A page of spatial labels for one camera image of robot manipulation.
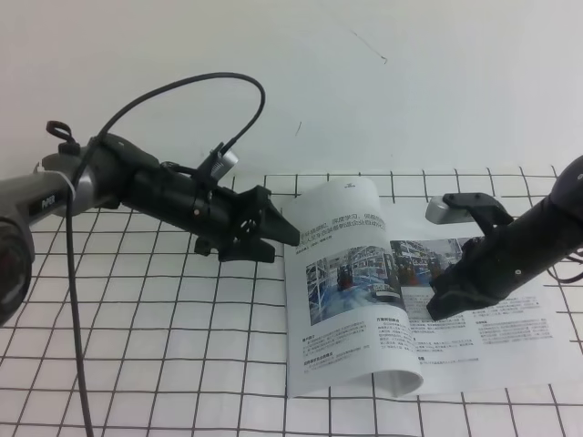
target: open magazine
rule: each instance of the open magazine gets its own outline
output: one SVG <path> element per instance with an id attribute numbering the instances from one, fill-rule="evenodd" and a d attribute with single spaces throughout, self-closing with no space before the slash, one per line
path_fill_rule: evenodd
<path id="1" fill-rule="evenodd" d="M 335 179 L 284 207 L 302 234 L 284 252 L 289 395 L 367 373 L 394 397 L 583 379 L 536 280 L 494 307 L 432 321 L 429 281 L 481 232 L 431 224 L 425 207 L 381 206 L 367 178 Z"/>

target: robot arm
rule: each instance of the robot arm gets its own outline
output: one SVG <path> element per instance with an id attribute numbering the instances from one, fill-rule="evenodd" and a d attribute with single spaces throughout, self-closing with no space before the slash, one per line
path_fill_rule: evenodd
<path id="1" fill-rule="evenodd" d="M 63 216 L 70 180 L 86 147 L 66 125 L 47 130 L 66 140 L 35 172 L 0 182 L 0 325 L 26 296 L 34 261 L 29 227 L 49 214 Z M 218 181 L 237 162 L 219 145 L 199 168 L 159 163 L 122 137 L 107 134 L 96 148 L 75 190 L 73 214 L 90 208 L 130 208 L 198 235 L 195 252 L 220 261 L 273 262 L 275 249 L 263 239 L 297 246 L 300 235 L 271 204 L 270 191 L 255 187 L 237 194 Z"/>
<path id="2" fill-rule="evenodd" d="M 427 309 L 432 318 L 496 305 L 583 245 L 583 157 L 563 171 L 548 196 L 516 220 L 483 193 L 432 198 L 425 217 L 436 224 L 474 220 L 484 232 L 484 237 L 467 241 L 459 262 L 430 282 L 435 295 Z"/>

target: grid paper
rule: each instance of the grid paper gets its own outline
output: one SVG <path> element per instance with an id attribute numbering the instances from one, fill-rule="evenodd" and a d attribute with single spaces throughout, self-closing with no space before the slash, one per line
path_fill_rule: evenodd
<path id="1" fill-rule="evenodd" d="M 548 168 L 366 175 L 382 202 L 427 202 L 456 191 L 498 196 L 513 216 L 551 189 Z M 237 176 L 265 185 L 276 207 L 341 175 Z M 74 219 L 77 287 L 96 435 L 576 436 L 583 384 L 392 399 L 371 375 L 286 399 L 282 247 L 272 265 L 221 264 L 195 237 L 126 208 Z M 65 227 L 34 228 L 36 262 L 20 311 L 0 329 L 0 437 L 83 436 L 66 284 Z M 560 262 L 556 273 L 580 267 Z M 554 310 L 581 350 L 583 284 L 546 275 Z"/>

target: printed photo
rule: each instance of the printed photo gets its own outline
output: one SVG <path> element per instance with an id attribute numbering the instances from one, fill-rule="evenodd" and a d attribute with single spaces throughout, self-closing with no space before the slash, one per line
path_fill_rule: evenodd
<path id="1" fill-rule="evenodd" d="M 393 257 L 382 248 L 361 246 L 319 259 L 306 267 L 312 326 L 368 305 L 404 309 Z"/>
<path id="2" fill-rule="evenodd" d="M 450 264 L 462 258 L 462 246 L 469 239 L 391 241 L 397 276 L 402 287 L 427 287 Z"/>

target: white wall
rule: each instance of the white wall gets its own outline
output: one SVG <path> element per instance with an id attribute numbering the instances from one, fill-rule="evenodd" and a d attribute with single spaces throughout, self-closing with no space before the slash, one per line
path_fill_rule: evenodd
<path id="1" fill-rule="evenodd" d="M 6 0 L 0 175 L 85 143 L 130 99 L 232 70 L 268 104 L 239 172 L 563 163 L 583 143 L 583 2 Z M 148 103 L 114 131 L 196 166 L 257 102 L 215 81 Z"/>

